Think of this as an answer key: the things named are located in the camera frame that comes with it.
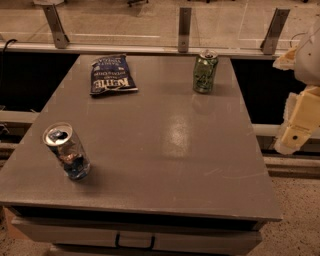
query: drawer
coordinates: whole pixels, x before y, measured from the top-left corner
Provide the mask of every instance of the drawer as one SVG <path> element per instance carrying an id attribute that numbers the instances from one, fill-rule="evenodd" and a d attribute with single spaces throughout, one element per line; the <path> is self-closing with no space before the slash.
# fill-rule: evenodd
<path id="1" fill-rule="evenodd" d="M 257 231 L 141 227 L 82 220 L 15 217 L 12 224 L 36 242 L 144 251 L 245 255 L 261 242 Z"/>

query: railing post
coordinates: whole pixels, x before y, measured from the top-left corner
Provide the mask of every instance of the railing post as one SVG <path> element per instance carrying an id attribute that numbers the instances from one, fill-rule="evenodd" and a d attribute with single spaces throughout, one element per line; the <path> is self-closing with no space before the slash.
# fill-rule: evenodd
<path id="1" fill-rule="evenodd" d="M 273 55 L 277 49 L 277 44 L 281 31 L 286 23 L 290 9 L 276 9 L 270 23 L 268 33 L 261 44 L 265 55 Z"/>
<path id="2" fill-rule="evenodd" d="M 66 48 L 69 44 L 69 39 L 63 30 L 55 5 L 44 5 L 42 8 L 51 29 L 54 45 L 58 49 Z"/>
<path id="3" fill-rule="evenodd" d="M 178 51 L 186 53 L 189 50 L 189 35 L 191 24 L 191 8 L 180 8 Z"/>

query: can lid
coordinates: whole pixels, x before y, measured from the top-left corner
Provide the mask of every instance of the can lid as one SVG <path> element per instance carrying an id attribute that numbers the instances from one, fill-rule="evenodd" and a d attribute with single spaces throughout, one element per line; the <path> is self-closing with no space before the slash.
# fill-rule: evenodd
<path id="1" fill-rule="evenodd" d="M 48 146 L 59 146 L 72 136 L 72 127 L 68 123 L 56 123 L 49 126 L 43 133 L 43 141 Z"/>
<path id="2" fill-rule="evenodd" d="M 204 59 L 214 59 L 218 57 L 218 53 L 213 50 L 206 49 L 200 52 L 200 56 Z"/>

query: blue chip bag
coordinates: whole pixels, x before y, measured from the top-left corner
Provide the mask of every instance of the blue chip bag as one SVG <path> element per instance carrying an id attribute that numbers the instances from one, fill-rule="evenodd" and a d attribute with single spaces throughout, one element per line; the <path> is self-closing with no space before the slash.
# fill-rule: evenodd
<path id="1" fill-rule="evenodd" d="M 138 91 L 129 71 L 126 55 L 111 55 L 99 58 L 92 64 L 92 96 L 112 92 Z"/>

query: glass panel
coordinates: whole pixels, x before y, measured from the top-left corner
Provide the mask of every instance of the glass panel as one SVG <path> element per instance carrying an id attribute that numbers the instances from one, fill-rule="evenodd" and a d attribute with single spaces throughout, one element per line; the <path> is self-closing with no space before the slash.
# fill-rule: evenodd
<path id="1" fill-rule="evenodd" d="M 259 49 L 275 9 L 283 8 L 290 9 L 290 13 L 277 49 L 288 49 L 292 37 L 307 32 L 319 16 L 317 3 L 298 0 L 204 2 L 195 1 L 193 5 L 192 47 Z M 292 45 L 297 44 L 300 39 L 301 35 L 295 37 Z"/>
<path id="2" fill-rule="evenodd" d="M 307 32 L 319 18 L 315 1 L 149 0 L 132 7 L 127 2 L 68 0 L 57 5 L 57 10 L 71 43 L 175 48 L 180 7 L 192 8 L 190 47 L 195 48 L 259 49 L 275 9 L 289 8 L 278 43 L 278 49 L 288 49 L 302 38 L 297 34 Z M 0 39 L 1 36 L 20 42 L 53 41 L 42 6 L 31 0 L 0 1 Z"/>
<path id="3" fill-rule="evenodd" d="M 5 41 L 53 42 L 42 8 L 28 0 L 0 1 L 0 35 Z"/>
<path id="4" fill-rule="evenodd" d="M 68 1 L 57 7 L 72 43 L 177 46 L 178 8 L 165 1 Z"/>

